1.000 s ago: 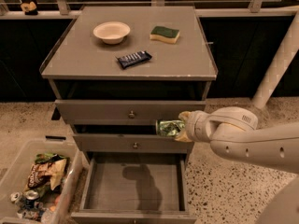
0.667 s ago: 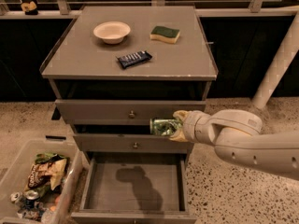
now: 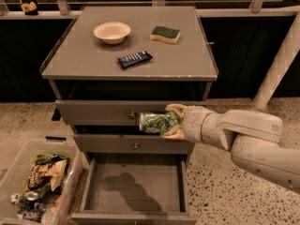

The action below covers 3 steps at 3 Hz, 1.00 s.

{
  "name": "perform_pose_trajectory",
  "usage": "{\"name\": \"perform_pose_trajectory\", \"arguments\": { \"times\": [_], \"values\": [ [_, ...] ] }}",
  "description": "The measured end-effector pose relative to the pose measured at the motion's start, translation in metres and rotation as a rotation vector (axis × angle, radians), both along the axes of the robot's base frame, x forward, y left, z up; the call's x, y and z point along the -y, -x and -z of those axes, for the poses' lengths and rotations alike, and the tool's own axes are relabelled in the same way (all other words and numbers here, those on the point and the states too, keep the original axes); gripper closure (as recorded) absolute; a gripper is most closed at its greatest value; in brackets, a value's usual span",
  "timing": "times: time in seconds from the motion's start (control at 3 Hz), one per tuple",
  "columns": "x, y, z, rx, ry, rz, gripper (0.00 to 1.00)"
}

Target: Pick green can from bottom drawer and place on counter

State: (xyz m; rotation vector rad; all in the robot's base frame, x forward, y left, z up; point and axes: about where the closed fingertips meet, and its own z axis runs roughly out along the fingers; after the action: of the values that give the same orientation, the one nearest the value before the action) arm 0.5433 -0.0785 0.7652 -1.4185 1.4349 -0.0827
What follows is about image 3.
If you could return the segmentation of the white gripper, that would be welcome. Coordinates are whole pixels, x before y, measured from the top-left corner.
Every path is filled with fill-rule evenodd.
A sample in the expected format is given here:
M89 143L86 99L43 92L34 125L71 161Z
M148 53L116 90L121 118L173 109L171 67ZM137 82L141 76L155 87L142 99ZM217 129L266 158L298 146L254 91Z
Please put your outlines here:
M183 104L169 104L165 107L169 113L176 113L183 118L181 126L177 125L169 131L161 133L165 139L184 140L192 143L211 143L214 135L203 127L205 119L214 112L202 106L188 106Z

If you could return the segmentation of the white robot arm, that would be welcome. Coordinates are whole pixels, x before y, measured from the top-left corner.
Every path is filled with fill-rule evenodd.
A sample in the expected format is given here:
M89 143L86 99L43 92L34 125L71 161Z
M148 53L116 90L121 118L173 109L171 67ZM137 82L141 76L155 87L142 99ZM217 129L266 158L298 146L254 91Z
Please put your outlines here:
M283 121L265 113L287 68L298 54L285 47L295 15L201 17L218 68L210 98L246 98L256 109L215 112L203 106L170 104L182 121L172 136L204 143L231 154L232 162L246 172L298 192L300 151L280 146Z

